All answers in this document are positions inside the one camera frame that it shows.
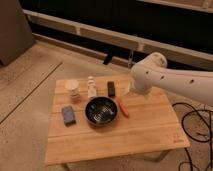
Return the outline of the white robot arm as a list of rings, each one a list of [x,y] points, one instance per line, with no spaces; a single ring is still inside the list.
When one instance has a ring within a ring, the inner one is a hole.
[[[154,52],[132,67],[131,77],[135,93],[148,94],[155,86],[213,107],[213,72],[168,69],[165,56]]]

